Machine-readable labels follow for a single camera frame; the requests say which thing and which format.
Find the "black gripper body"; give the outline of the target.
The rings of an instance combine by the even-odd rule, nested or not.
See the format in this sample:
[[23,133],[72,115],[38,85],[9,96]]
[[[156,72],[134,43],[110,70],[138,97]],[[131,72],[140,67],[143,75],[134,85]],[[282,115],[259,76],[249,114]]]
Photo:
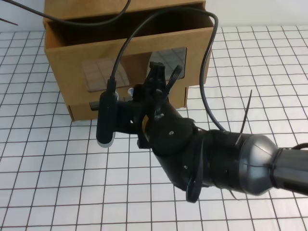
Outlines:
[[220,130],[199,130],[169,102],[155,115],[156,102],[140,101],[141,132],[169,180],[196,202],[203,187],[241,192],[240,148],[243,136]]

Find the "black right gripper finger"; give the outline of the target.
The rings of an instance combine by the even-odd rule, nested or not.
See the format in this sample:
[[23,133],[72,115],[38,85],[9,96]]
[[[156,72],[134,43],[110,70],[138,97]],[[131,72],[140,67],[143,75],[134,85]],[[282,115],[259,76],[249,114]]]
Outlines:
[[171,88],[177,81],[181,72],[182,72],[182,67],[180,65],[177,65],[169,78],[166,88],[162,92],[162,95],[157,102],[156,108],[161,108],[162,104],[167,100],[169,93],[171,91]]

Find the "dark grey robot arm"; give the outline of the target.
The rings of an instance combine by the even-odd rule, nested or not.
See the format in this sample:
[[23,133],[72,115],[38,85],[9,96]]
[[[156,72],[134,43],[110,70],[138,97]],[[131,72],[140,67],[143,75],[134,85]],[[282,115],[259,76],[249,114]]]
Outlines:
[[268,137],[221,130],[199,130],[169,103],[165,66],[151,62],[145,80],[152,100],[142,132],[174,186],[194,203],[203,187],[251,195],[271,188],[308,193],[307,145],[279,148]]

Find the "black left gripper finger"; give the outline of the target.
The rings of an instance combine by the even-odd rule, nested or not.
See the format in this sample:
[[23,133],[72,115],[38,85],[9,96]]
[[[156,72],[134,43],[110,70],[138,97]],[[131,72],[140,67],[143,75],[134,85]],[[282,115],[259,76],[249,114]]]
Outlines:
[[150,62],[149,68],[144,82],[144,104],[153,106],[166,99],[165,65],[160,62]]

